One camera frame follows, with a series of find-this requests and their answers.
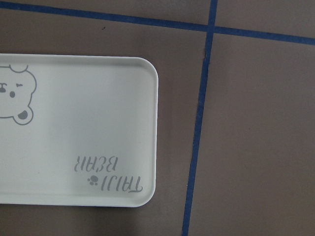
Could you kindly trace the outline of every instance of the cartoon bear face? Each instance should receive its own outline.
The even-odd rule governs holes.
[[[30,108],[32,94],[36,90],[36,79],[28,66],[15,71],[9,66],[0,66],[0,118],[13,118],[19,125],[33,119]]]

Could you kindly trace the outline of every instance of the plastic tray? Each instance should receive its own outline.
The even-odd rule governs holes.
[[[157,102],[145,59],[0,54],[0,203],[145,204]]]

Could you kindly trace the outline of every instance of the logo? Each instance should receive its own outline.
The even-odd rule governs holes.
[[[0,118],[13,118],[19,125],[30,123],[34,115],[30,105],[37,83],[28,67],[17,71],[0,66]]]

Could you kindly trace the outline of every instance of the brown surface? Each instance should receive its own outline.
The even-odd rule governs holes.
[[[139,208],[0,205],[0,235],[180,235],[205,33],[11,10],[0,10],[0,20],[1,53],[137,56],[159,76],[151,201]]]
[[[313,0],[219,0],[216,25],[315,37]]]
[[[210,0],[8,0],[9,2],[208,24]]]
[[[314,59],[215,35],[190,236],[315,235]]]

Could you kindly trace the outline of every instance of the bear head outline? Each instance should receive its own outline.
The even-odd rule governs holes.
[[[28,67],[17,71],[0,66],[0,118],[13,118],[19,125],[30,123],[34,115],[30,104],[37,82]]]

